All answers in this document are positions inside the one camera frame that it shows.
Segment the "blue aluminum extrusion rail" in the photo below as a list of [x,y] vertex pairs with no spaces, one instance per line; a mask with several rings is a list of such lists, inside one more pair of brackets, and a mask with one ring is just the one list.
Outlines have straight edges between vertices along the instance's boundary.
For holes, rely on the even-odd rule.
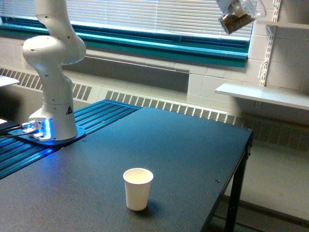
[[[74,112],[76,125],[86,136],[139,110],[140,107],[103,100]],[[0,138],[0,179],[58,151],[60,147],[45,147],[18,138]]]

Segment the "white paper cup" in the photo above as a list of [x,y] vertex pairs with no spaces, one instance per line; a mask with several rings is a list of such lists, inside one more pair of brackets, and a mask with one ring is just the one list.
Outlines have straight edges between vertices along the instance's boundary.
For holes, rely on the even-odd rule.
[[146,208],[154,175],[143,168],[132,168],[124,173],[126,206],[134,211]]

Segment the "table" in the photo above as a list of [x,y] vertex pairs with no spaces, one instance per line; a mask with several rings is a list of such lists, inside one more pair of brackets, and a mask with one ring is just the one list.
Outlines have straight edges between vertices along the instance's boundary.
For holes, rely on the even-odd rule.
[[[140,109],[0,180],[6,232],[203,231],[234,174],[233,231],[252,131]],[[122,174],[154,173],[144,211],[126,208]]]
[[0,75],[0,87],[10,86],[19,83],[18,80]]

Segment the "white robotic arm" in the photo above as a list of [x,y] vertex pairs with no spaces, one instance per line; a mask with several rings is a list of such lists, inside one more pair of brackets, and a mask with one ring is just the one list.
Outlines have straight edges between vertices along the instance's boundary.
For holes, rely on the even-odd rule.
[[35,0],[36,15],[50,36],[36,36],[24,43],[25,60],[42,80],[43,106],[29,117],[35,126],[25,129],[41,141],[59,141],[77,135],[73,112],[72,81],[63,74],[62,65],[85,57],[84,42],[74,32],[66,0]]

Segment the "table leg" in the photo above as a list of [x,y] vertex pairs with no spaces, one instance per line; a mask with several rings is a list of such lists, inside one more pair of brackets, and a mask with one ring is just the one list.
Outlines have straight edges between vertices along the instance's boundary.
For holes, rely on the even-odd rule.
[[233,232],[236,222],[237,210],[240,200],[242,182],[245,175],[246,163],[248,159],[248,148],[245,150],[237,170],[234,173],[231,196],[225,222],[225,232]]

